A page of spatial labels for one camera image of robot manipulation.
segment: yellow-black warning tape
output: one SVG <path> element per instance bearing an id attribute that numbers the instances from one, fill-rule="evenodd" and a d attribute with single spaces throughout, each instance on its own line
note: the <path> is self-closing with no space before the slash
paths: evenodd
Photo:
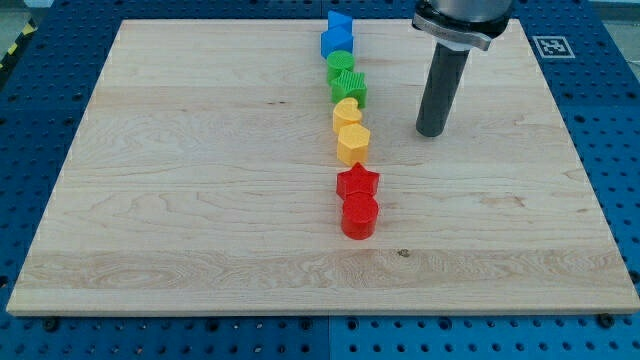
<path id="1" fill-rule="evenodd" d="M 7 49 L 7 53 L 2 57 L 0 61 L 0 90 L 4 87 L 4 84 L 9 80 L 9 75 L 18 63 L 18 59 L 24 53 L 27 44 L 33 38 L 34 33 L 38 30 L 36 23 L 33 19 L 22 28 L 18 38 L 13 42 L 13 45 Z"/>

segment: plastic toy block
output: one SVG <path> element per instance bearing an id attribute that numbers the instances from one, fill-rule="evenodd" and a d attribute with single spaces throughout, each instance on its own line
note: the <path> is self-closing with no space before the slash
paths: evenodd
<path id="1" fill-rule="evenodd" d="M 337 50 L 329 54 L 327 57 L 327 84 L 331 85 L 331 81 L 342 74 L 344 70 L 353 71 L 356 65 L 356 59 L 348 51 Z"/>
<path id="2" fill-rule="evenodd" d="M 344 98 L 333 108 L 333 132 L 340 133 L 343 126 L 360 124 L 362 112 L 358 110 L 358 100 Z"/>
<path id="3" fill-rule="evenodd" d="M 336 193 L 345 200 L 357 193 L 374 196 L 378 192 L 380 174 L 369 171 L 360 163 L 356 163 L 351 170 L 338 174 Z"/>
<path id="4" fill-rule="evenodd" d="M 343 126 L 338 134 L 338 159 L 347 166 L 367 162 L 371 132 L 360 124 Z"/>
<path id="5" fill-rule="evenodd" d="M 331 82 L 331 101 L 337 104 L 340 100 L 352 97 L 358 100 L 358 107 L 364 108 L 367 101 L 367 85 L 364 73 L 342 71 L 340 76 Z"/>
<path id="6" fill-rule="evenodd" d="M 329 20 L 329 29 L 340 27 L 348 31 L 350 34 L 352 33 L 353 18 L 351 16 L 341 14 L 337 11 L 330 10 L 328 15 L 328 20 Z"/>
<path id="7" fill-rule="evenodd" d="M 380 207 L 373 196 L 349 195 L 342 204 L 342 232 L 354 240 L 364 240 L 376 230 Z"/>
<path id="8" fill-rule="evenodd" d="M 323 58 L 336 50 L 353 52 L 353 35 L 341 27 L 335 27 L 320 36 L 320 53 Z"/>

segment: yellow heart block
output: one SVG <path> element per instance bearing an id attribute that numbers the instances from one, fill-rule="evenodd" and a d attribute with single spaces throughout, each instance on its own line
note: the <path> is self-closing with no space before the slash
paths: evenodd
<path id="1" fill-rule="evenodd" d="M 367 162 L 371 132 L 360 124 L 346 125 L 338 134 L 338 159 L 347 166 Z"/>
<path id="2" fill-rule="evenodd" d="M 340 133 L 343 126 L 362 122 L 362 112 L 358 110 L 358 100 L 344 98 L 333 108 L 333 132 Z"/>

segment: heart-shaped block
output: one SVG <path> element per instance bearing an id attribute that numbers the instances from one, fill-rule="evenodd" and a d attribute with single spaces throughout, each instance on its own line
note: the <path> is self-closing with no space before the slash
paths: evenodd
<path id="1" fill-rule="evenodd" d="M 362 111 L 358 109 L 358 100 L 344 98 L 333 108 L 333 132 L 340 133 L 343 126 L 362 122 Z"/>

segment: green block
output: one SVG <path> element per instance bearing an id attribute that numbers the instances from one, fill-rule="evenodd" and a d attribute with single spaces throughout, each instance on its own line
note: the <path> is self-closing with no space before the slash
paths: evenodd
<path id="1" fill-rule="evenodd" d="M 342 71 L 353 71 L 356 59 L 348 51 L 337 50 L 327 56 L 327 84 L 342 74 Z"/>
<path id="2" fill-rule="evenodd" d="M 358 108 L 366 106 L 367 85 L 364 83 L 364 73 L 343 70 L 340 76 L 331 81 L 331 101 L 337 104 L 347 97 L 358 100 Z"/>

